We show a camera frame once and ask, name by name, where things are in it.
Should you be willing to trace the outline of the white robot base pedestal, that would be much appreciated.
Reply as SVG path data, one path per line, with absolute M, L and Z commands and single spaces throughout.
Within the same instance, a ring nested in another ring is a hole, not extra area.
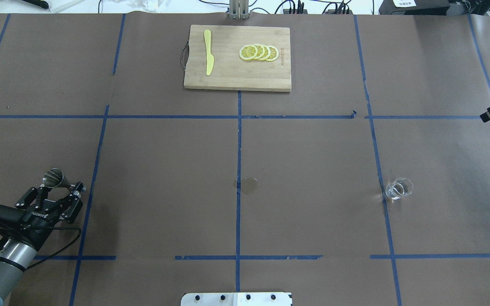
M 289 292 L 213 292 L 189 293 L 181 306 L 292 306 Z

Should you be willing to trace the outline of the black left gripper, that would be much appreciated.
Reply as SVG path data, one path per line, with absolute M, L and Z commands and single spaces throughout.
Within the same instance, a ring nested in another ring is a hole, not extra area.
M 44 184 L 31 187 L 13 206 L 20 216 L 13 238 L 36 251 L 41 250 L 58 221 L 74 223 L 83 207 L 83 182 L 72 185 L 70 193 L 60 200 L 47 200 L 51 190 Z

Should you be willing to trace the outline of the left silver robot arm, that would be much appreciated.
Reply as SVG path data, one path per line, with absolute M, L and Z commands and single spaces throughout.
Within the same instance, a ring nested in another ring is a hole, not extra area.
M 33 259 L 53 231 L 73 230 L 77 238 L 82 234 L 73 223 L 83 207 L 84 184 L 70 184 L 68 194 L 58 200 L 49 200 L 51 190 L 53 186 L 41 184 L 13 207 L 0 204 L 0 306 L 22 275 L 38 265 Z

